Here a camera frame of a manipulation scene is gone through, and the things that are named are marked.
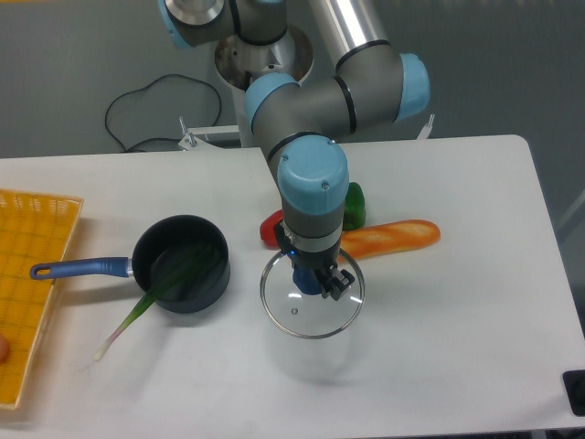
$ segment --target baguette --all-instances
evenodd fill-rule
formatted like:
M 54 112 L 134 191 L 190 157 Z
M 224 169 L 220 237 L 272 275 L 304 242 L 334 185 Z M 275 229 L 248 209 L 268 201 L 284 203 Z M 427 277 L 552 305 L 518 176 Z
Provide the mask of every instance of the baguette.
M 440 238 L 441 231 L 436 224 L 424 219 L 407 219 L 346 231 L 341 235 L 341 248 L 359 260 L 422 249 Z

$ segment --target orange plastic basket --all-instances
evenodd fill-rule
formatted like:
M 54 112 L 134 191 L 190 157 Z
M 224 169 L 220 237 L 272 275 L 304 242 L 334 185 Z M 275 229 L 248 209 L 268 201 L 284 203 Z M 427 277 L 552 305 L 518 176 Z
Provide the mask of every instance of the orange plastic basket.
M 15 409 L 27 380 L 53 281 L 30 279 L 35 263 L 62 261 L 83 200 L 0 189 L 0 333 L 10 353 L 0 363 L 0 408 Z

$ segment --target blue handle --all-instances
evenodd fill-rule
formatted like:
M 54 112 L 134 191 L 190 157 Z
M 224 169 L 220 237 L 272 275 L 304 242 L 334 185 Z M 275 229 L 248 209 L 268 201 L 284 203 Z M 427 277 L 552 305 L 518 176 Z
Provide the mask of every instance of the blue handle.
M 128 258 L 94 258 L 77 261 L 38 263 L 30 269 L 31 279 L 60 279 L 84 274 L 128 277 Z

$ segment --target gray floor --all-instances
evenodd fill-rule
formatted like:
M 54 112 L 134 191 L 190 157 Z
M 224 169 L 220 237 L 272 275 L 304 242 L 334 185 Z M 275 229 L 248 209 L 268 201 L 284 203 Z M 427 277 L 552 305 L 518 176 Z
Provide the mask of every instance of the gray floor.
M 354 140 L 414 138 L 432 112 L 437 137 L 522 135 L 557 224 L 585 189 L 585 2 L 375 3 L 395 48 L 419 54 L 427 65 L 431 103 L 424 114 Z M 314 42 L 311 80 L 331 75 L 306 1 L 290 1 L 289 9 L 291 22 Z M 235 123 L 213 50 L 213 44 L 174 48 L 154 0 L 0 5 L 0 157 L 119 152 L 104 130 L 106 108 L 166 73 L 216 85 L 224 102 L 219 124 Z M 127 145 L 178 137 L 179 115 L 188 126 L 207 126 L 216 109 L 209 91 L 171 80 L 117 106 L 112 129 Z M 578 306 L 585 309 L 584 244 L 581 223 L 560 248 Z

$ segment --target green bell pepper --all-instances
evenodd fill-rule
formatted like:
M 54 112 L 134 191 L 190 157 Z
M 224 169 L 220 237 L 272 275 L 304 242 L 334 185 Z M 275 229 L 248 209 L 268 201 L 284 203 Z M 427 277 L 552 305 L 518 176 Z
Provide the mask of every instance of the green bell pepper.
M 359 229 L 366 223 L 366 199 L 356 182 L 349 183 L 346 195 L 343 231 Z

